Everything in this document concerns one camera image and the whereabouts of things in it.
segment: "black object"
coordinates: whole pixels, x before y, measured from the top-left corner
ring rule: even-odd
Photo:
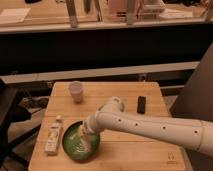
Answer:
[[[10,124],[31,118],[31,113],[28,110],[18,106],[22,99],[21,97],[18,89],[8,87],[0,79],[0,168],[6,157],[10,157],[24,166],[28,166],[29,162],[14,153],[13,149],[40,129],[40,125],[38,125],[20,137],[8,142],[7,131]]]
[[[146,97],[144,96],[139,96],[138,97],[138,107],[137,107],[137,112],[144,114],[146,110]]]
[[[41,1],[41,0],[25,0],[25,2],[26,2],[27,4],[36,3],[36,2],[39,2],[39,1]]]
[[[200,0],[163,0],[166,4],[184,4],[185,6],[198,5]]]

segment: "white bottle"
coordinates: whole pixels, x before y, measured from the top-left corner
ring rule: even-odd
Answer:
[[[48,139],[45,145],[45,152],[48,155],[56,155],[58,153],[61,131],[62,131],[62,119],[61,116],[58,115],[56,117],[55,122],[52,123],[48,132]]]

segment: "wooden tabletop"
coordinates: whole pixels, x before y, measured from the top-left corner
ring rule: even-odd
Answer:
[[[57,156],[47,156],[44,146],[50,125],[56,115],[63,118],[63,133],[74,122],[93,114],[111,96],[120,97],[125,112],[138,115],[137,98],[146,96],[145,115],[168,117],[160,88],[153,82],[83,82],[84,101],[75,104],[68,91],[69,82],[54,85],[42,121],[30,171],[184,171],[185,164],[180,148],[150,138],[106,130],[94,157],[86,163],[76,163],[63,151],[60,143]]]

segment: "small white cup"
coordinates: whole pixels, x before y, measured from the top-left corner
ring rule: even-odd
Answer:
[[[80,81],[71,82],[69,91],[76,103],[80,103],[83,100],[83,84]]]

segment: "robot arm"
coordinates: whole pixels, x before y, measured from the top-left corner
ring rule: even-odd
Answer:
[[[154,138],[213,156],[213,123],[167,117],[148,117],[123,113],[119,98],[113,97],[94,115],[86,118],[86,134],[104,129]]]

